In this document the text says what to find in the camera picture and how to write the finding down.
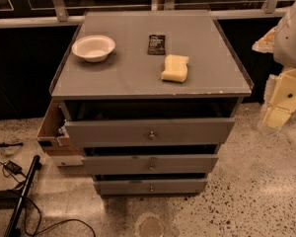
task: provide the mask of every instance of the drawer handle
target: drawer handle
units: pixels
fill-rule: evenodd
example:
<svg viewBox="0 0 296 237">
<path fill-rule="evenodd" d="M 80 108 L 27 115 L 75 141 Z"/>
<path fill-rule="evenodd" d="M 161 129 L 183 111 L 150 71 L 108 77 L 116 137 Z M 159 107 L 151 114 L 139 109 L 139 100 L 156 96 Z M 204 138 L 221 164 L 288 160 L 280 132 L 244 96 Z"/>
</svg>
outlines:
<svg viewBox="0 0 296 237">
<path fill-rule="evenodd" d="M 153 171 L 155 169 L 156 169 L 156 167 L 151 163 L 150 166 L 149 166 L 149 170 Z"/>
<path fill-rule="evenodd" d="M 148 136 L 148 137 L 149 137 L 150 140 L 154 140 L 154 139 L 156 138 L 156 135 L 155 135 L 155 133 L 151 130 L 150 133 L 149 133 L 149 136 Z"/>
</svg>

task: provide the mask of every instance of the cabinet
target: cabinet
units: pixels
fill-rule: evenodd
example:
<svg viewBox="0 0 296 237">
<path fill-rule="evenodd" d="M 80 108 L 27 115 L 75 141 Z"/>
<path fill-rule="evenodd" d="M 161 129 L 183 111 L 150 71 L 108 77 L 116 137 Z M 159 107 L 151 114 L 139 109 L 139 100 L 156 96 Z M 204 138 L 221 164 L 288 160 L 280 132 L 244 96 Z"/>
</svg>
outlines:
<svg viewBox="0 0 296 237">
<path fill-rule="evenodd" d="M 189 56 L 183 83 L 160 79 L 166 52 Z M 207 11 L 88 12 L 77 39 L 106 35 L 100 63 L 70 53 L 51 95 L 101 196 L 197 195 L 207 184 L 233 116 L 252 83 Z"/>
</svg>

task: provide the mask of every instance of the floor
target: floor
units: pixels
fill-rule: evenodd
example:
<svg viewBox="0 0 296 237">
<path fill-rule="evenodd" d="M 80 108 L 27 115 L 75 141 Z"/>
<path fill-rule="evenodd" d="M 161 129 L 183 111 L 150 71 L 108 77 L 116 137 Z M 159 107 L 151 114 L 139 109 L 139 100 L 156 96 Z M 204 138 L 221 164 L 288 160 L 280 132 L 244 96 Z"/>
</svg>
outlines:
<svg viewBox="0 0 296 237">
<path fill-rule="evenodd" d="M 34 155 L 40 156 L 42 168 L 29 195 L 41 211 L 38 231 L 79 219 L 98 237 L 296 236 L 296 113 L 281 130 L 269 133 L 259 129 L 259 111 L 257 103 L 241 104 L 208 185 L 196 197 L 102 199 L 81 166 L 56 167 L 42 152 L 36 141 L 42 118 L 0 120 L 0 143 L 24 143 L 1 148 L 0 161 L 13 160 L 27 171 Z M 16 184 L 0 170 L 0 189 Z M 0 237 L 10 213 L 0 204 Z M 24 218 L 23 212 L 21 236 L 28 236 Z M 81 221 L 39 236 L 93 236 Z M 33 233 L 37 223 L 37 211 L 29 203 L 27 232 Z"/>
</svg>

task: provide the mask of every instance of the white bowl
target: white bowl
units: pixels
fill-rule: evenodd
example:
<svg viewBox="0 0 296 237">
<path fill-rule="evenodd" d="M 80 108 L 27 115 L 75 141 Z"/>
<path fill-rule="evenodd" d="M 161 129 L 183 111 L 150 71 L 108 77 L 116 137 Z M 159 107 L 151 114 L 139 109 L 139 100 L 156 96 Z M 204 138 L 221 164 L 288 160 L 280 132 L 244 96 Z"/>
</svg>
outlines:
<svg viewBox="0 0 296 237">
<path fill-rule="evenodd" d="M 72 52 L 89 62 L 100 62 L 115 48 L 115 42 L 106 36 L 87 36 L 72 45 Z"/>
</svg>

